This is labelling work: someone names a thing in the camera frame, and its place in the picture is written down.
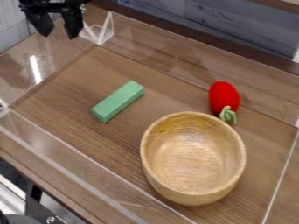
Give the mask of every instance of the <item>green block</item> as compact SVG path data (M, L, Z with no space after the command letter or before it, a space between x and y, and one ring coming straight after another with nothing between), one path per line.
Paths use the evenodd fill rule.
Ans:
M145 93L145 88L130 81L94 108L94 116L106 123Z

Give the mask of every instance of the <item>red tomato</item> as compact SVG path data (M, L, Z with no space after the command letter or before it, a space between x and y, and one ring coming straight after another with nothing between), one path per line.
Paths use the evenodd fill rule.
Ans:
M226 106L235 112L239 109L239 92L226 81L217 81L210 87L210 106L218 114Z

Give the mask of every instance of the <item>screw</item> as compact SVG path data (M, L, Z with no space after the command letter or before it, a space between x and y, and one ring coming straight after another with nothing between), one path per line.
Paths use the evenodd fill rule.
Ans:
M47 223L49 224L53 224L55 222L55 218L54 217L50 217L49 219L47 219Z

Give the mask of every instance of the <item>bowl rim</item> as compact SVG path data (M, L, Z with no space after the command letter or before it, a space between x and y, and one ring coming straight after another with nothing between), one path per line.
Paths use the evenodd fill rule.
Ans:
M170 119L171 117L174 116L179 116L179 115L187 115L187 114L191 114L191 115L197 115L197 116L205 116L207 118L210 118L211 120L214 120L217 123L221 123L225 128L229 129L229 131L233 133L234 137L237 138L237 141L238 141L238 145L239 145L239 151L241 151L241 164L239 164L239 167L238 167L238 170L237 170L237 173L234 174L234 176L229 179L229 181L223 184L223 185L219 185L214 188L211 188L210 190L207 191L203 191L203 192L181 192L175 189L173 189L169 185L166 185L162 181L161 181L161 178L158 177L158 175L155 174L151 166L149 165L147 163L147 159L146 159L146 140L147 140L147 137L149 137L149 134L151 133L153 129L155 128L155 126L165 120ZM215 117L214 115L209 115L206 113L202 113L202 112L197 112L197 111L183 111L183 112L177 112L177 113L171 113L170 115L166 115L163 116L162 118L159 118L151 125L150 127L147 128L146 132L145 132L145 135L143 135L143 138L142 138L142 143L141 143L141 157L142 157L142 163L143 163L143 167L146 168L146 170L149 171L150 175L154 177L155 181L163 186L166 187L167 189L173 190L174 192L178 192L178 193L183 193L185 195L207 195L207 194L214 194L214 193L218 193L218 192L222 192L223 190L226 190L227 188L230 188L231 186L234 186L238 181L239 181L239 178L242 176L242 173L246 169L246 163L247 163L247 152L246 152L246 146L245 146L245 143L242 141L242 138L239 136L239 133L230 127L229 124L226 124L218 117Z

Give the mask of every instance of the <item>wooden bowl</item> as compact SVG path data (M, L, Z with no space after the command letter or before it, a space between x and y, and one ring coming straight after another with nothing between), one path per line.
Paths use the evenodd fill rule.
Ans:
M151 185L179 204L210 204L239 182L247 162L245 144L238 132L213 115L165 116L147 129L141 148Z

